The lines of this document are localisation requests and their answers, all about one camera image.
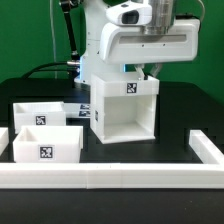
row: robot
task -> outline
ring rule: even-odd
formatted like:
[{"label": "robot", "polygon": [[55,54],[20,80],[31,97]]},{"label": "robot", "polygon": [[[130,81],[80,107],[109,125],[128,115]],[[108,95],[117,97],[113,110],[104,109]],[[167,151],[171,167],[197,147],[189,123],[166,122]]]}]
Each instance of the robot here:
[{"label": "robot", "polygon": [[[203,3],[201,0],[198,0],[198,2],[202,5],[203,16]],[[99,89],[96,83],[100,82],[97,74],[100,74],[100,76],[102,75],[101,80],[103,80],[103,83],[105,83],[103,77],[108,76],[112,76],[110,81],[115,82],[116,79],[124,77],[122,74],[124,73],[125,65],[134,65],[136,73],[125,76],[124,80],[122,80],[131,87],[129,91],[136,88],[138,84],[142,86],[142,82],[149,82],[150,79],[153,83],[151,85],[154,87],[156,86],[153,88],[157,89],[154,91],[154,94],[158,94],[159,82],[153,77],[156,77],[160,72],[162,63],[192,61],[197,56],[198,32],[201,25],[200,19],[190,14],[175,15],[176,0],[129,0],[113,7],[110,7],[102,0],[61,0],[60,4],[65,13],[68,31],[70,30],[68,33],[73,60],[69,63],[75,65],[76,68],[78,66],[78,71],[80,72],[80,76],[75,79],[75,82],[91,86],[92,130],[102,143],[133,140],[133,137],[136,136],[136,132],[132,133],[131,131],[131,135],[118,132],[115,134],[116,138],[106,141],[105,135],[107,131],[105,124],[107,121],[106,118],[102,118],[102,122],[99,121],[99,110],[102,111],[102,117],[105,117],[105,111],[108,109],[104,108],[106,105],[104,99],[96,100],[96,89]],[[78,7],[81,4],[85,11],[87,38],[86,52],[79,58],[74,47],[75,40],[74,36],[72,36],[71,21],[68,19],[68,14],[72,8]],[[152,77],[144,74],[142,69],[145,64],[154,64],[150,72]],[[103,105],[103,108],[96,109],[96,102],[98,101],[100,101],[99,104]],[[146,134],[137,134],[137,138],[134,138],[134,140],[155,138],[153,135],[155,107],[156,99],[152,98],[150,106],[148,104],[146,109],[141,109],[141,116],[144,110],[154,111],[150,114],[149,118],[137,121],[137,123],[142,124],[141,126],[145,126],[144,123],[150,120],[148,124],[151,126],[151,130]],[[135,126],[130,126],[126,129],[135,129]]]}]

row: open white box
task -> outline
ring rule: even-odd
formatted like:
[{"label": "open white box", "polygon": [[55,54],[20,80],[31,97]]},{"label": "open white box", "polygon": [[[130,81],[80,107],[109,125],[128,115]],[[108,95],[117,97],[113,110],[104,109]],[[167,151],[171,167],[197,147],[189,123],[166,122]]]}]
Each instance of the open white box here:
[{"label": "open white box", "polygon": [[8,128],[0,128],[0,155],[9,144]]},{"label": "open white box", "polygon": [[18,163],[78,163],[82,148],[81,126],[23,126],[13,142]]},{"label": "open white box", "polygon": [[102,143],[154,139],[159,80],[139,73],[91,77],[91,128]]},{"label": "open white box", "polygon": [[23,125],[66,125],[63,102],[14,103],[13,112],[16,134]]}]

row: cable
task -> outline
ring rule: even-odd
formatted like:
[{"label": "cable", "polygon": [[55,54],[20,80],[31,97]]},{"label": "cable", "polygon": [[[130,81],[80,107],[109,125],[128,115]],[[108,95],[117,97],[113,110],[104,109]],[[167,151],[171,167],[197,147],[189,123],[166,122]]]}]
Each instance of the cable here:
[{"label": "cable", "polygon": [[48,63],[48,64],[40,65],[40,66],[38,66],[38,67],[36,67],[36,68],[30,70],[29,72],[25,73],[24,75],[22,75],[21,78],[23,78],[23,79],[27,79],[27,78],[29,78],[29,76],[30,76],[32,73],[34,73],[34,72],[36,72],[36,71],[39,71],[39,70],[42,69],[42,68],[53,67],[53,66],[57,66],[57,65],[67,65],[67,62],[62,61],[62,62],[53,62],[53,63]]},{"label": "cable", "polygon": [[[53,0],[50,0],[50,21],[51,21],[51,35],[52,35],[52,43],[53,43],[53,56],[54,56],[54,62],[57,61],[57,48],[56,48],[56,38],[55,38],[55,29],[54,29],[54,2]],[[55,79],[57,79],[58,74],[57,71],[55,71]]]},{"label": "cable", "polygon": [[201,14],[201,17],[200,17],[200,21],[202,23],[202,21],[204,20],[204,17],[205,17],[205,5],[204,5],[202,0],[197,0],[197,1],[200,3],[201,8],[202,8],[202,14]]}]

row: white cardboard box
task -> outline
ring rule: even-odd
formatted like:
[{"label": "white cardboard box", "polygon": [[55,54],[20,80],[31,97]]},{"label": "white cardboard box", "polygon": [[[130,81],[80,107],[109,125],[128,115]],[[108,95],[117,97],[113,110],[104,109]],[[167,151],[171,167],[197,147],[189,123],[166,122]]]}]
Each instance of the white cardboard box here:
[{"label": "white cardboard box", "polygon": [[14,103],[15,133],[23,125],[65,126],[66,113],[63,102]]},{"label": "white cardboard box", "polygon": [[78,163],[82,126],[23,126],[13,142],[15,162]]},{"label": "white cardboard box", "polygon": [[159,80],[137,72],[92,75],[91,128],[102,143],[154,139]]}]

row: green background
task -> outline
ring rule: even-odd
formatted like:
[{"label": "green background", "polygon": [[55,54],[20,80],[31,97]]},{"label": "green background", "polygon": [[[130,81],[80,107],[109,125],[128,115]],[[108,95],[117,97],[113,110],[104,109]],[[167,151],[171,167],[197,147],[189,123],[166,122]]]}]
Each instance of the green background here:
[{"label": "green background", "polygon": [[[193,62],[165,64],[159,78],[165,81],[190,82],[205,90],[224,104],[224,1],[203,0],[206,16],[199,34],[198,57]],[[64,17],[54,0],[57,61],[70,58],[70,48]],[[122,0],[107,0],[117,4]],[[0,4],[0,82],[20,77],[26,71],[53,61],[50,27],[50,0],[9,1]],[[177,0],[177,12],[192,12],[200,16],[201,8],[196,0]],[[83,10],[71,13],[80,53],[84,52]],[[34,77],[45,77],[46,73]]]}]

